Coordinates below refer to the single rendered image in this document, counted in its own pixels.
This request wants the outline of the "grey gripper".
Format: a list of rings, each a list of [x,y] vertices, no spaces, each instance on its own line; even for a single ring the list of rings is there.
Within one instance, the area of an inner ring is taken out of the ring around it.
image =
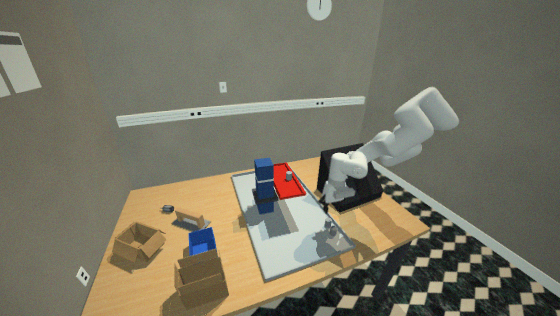
[[[332,190],[332,191],[331,191]],[[335,203],[335,209],[337,211],[339,211],[340,205],[342,204],[342,202],[347,198],[342,198],[342,199],[335,199],[333,198],[333,192],[336,191],[333,188],[333,185],[331,185],[328,181],[326,181],[325,185],[324,185],[324,189],[323,189],[323,193],[322,193],[322,197],[318,200],[320,204],[322,204],[323,207],[323,211],[327,214],[328,213],[328,205],[332,202],[336,202]],[[325,193],[325,194],[324,194]],[[324,201],[325,200],[325,201]],[[324,201],[324,202],[323,202]],[[326,203],[325,203],[326,202]]]

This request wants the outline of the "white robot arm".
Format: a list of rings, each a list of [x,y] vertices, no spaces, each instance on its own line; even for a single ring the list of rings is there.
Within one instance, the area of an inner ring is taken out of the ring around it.
[[[421,143],[429,139],[434,130],[447,131],[459,124],[453,109],[434,87],[407,101],[396,110],[394,117],[399,125],[393,133],[382,131],[356,151],[332,155],[328,182],[336,189],[333,192],[336,200],[355,195],[355,190],[345,184],[347,175],[364,178],[369,161],[380,157],[384,166],[399,164],[420,154]]]

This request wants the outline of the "blue open bin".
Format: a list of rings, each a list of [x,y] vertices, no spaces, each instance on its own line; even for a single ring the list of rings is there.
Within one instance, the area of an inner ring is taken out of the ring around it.
[[[189,237],[189,256],[196,255],[213,249],[217,250],[212,227],[190,232],[188,233],[188,237]]]

